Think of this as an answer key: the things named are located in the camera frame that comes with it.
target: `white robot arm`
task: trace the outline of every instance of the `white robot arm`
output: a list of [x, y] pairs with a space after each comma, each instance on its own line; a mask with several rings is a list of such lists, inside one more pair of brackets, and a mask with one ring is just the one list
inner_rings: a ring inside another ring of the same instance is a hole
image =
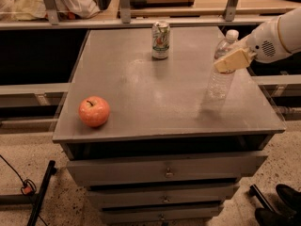
[[234, 46], [214, 63], [220, 72], [245, 68], [253, 59], [271, 63], [301, 52], [301, 8], [259, 25]]

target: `gray tabletop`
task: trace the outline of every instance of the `gray tabletop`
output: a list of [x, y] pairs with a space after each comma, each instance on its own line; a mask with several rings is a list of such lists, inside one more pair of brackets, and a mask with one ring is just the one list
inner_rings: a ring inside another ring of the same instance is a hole
[[[156, 60], [148, 28], [91, 31], [53, 141], [283, 132], [285, 124], [247, 70], [235, 73], [222, 108], [202, 109], [214, 49], [222, 38], [217, 27], [173, 27], [169, 57]], [[111, 107], [108, 122], [94, 129], [82, 124], [77, 112], [90, 95], [103, 97]]]

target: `drawer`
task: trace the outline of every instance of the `drawer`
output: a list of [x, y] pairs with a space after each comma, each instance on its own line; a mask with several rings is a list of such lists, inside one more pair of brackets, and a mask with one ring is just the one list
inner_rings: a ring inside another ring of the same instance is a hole
[[202, 153], [70, 161], [79, 186], [103, 186], [252, 176], [263, 152]]
[[238, 187], [238, 184], [216, 183], [107, 189], [89, 191], [87, 198], [97, 209], [138, 205], [164, 206], [185, 202], [223, 202], [230, 199]]
[[125, 223], [143, 221], [164, 221], [188, 218], [212, 218], [218, 216], [222, 211], [221, 204], [206, 204], [193, 206], [158, 207], [143, 208], [118, 211], [102, 211], [101, 219], [103, 223]]

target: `black cable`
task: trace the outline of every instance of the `black cable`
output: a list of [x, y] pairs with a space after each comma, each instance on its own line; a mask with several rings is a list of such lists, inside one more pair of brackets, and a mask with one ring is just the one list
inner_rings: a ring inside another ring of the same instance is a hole
[[[35, 185], [35, 183], [33, 182], [33, 181], [31, 181], [30, 179], [25, 179], [25, 180], [23, 180], [23, 178], [20, 176], [20, 174], [18, 173], [18, 171], [15, 169], [15, 168], [13, 168], [10, 164], [9, 164], [9, 162], [0, 154], [0, 157], [2, 158], [2, 160], [4, 160], [5, 161], [5, 163], [18, 175], [18, 177], [20, 178], [20, 180], [21, 180], [21, 182], [22, 182], [22, 187], [21, 187], [21, 192], [22, 192], [22, 194], [23, 195], [25, 195], [25, 196], [28, 196], [28, 199], [29, 199], [29, 201], [30, 201], [30, 203], [32, 204], [32, 205], [34, 205], [34, 203], [31, 201], [31, 196], [33, 196], [36, 192], [37, 192], [37, 187], [36, 187], [36, 185]], [[29, 192], [29, 193], [25, 193], [24, 192], [24, 190], [27, 188], [27, 187], [30, 187], [30, 189], [31, 189], [31, 191]], [[40, 215], [38, 215], [38, 217], [40, 218], [40, 220], [46, 225], [46, 226], [48, 226], [48, 224], [44, 221], [44, 219], [40, 216]]]

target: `bottle cap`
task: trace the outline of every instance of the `bottle cap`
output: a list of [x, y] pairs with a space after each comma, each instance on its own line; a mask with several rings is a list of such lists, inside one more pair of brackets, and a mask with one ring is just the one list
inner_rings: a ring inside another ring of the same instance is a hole
[[239, 32], [237, 30], [231, 29], [227, 31], [226, 39], [227, 40], [238, 40]]

